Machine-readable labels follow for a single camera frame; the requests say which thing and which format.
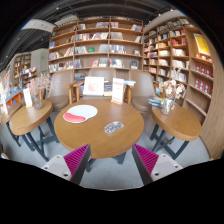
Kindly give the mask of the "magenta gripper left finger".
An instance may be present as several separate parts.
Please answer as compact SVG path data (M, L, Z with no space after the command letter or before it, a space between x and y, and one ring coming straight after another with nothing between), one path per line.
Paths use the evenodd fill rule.
M65 156L54 156L42 169L79 185L90 154L90 145L86 144Z

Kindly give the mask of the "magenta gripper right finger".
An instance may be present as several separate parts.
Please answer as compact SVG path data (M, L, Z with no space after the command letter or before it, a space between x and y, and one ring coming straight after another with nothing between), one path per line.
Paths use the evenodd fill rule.
M132 155L144 185L182 169L182 166L167 154L158 155L137 144L132 145Z

